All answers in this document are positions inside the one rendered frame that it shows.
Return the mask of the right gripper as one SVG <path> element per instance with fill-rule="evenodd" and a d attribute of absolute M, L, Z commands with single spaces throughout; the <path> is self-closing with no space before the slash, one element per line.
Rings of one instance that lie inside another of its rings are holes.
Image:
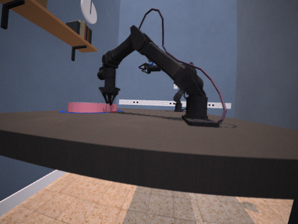
<path fill-rule="evenodd" d="M 154 69 L 155 65 L 153 65 L 153 64 L 154 64 L 153 62 L 151 64 L 144 63 L 144 64 L 140 65 L 139 68 L 142 69 L 142 71 L 147 69 L 147 72 L 145 72 L 145 71 L 144 72 L 147 74 L 150 74 L 151 72 L 155 72 L 155 69 Z M 142 66 L 144 66 L 144 68 L 141 68 Z"/>

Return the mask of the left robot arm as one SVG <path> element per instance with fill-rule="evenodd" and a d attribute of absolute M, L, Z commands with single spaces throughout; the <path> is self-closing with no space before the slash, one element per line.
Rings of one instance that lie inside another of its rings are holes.
<path fill-rule="evenodd" d="M 130 31 L 130 35 L 123 43 L 102 56 L 103 66 L 99 69 L 98 78 L 100 80 L 104 80 L 105 77 L 115 78 L 115 69 L 118 68 L 120 62 L 136 50 L 160 67 L 178 88 L 189 95 L 186 99 L 186 113 L 182 115 L 183 120 L 189 126 L 219 128 L 219 122 L 208 119 L 208 97 L 203 90 L 203 80 L 190 68 L 183 66 L 158 46 L 156 47 L 154 42 L 139 28 L 132 25 Z"/>

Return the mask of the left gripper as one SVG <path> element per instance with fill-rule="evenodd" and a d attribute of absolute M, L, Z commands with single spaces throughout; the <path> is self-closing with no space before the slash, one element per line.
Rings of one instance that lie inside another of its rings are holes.
<path fill-rule="evenodd" d="M 99 87 L 99 90 L 100 92 L 102 92 L 102 95 L 105 99 L 106 104 L 109 104 L 109 105 L 112 105 L 113 100 L 115 99 L 117 93 L 120 91 L 120 89 L 115 86 L 115 78 L 112 78 L 112 77 L 109 77 L 109 79 L 105 77 L 105 87 Z"/>

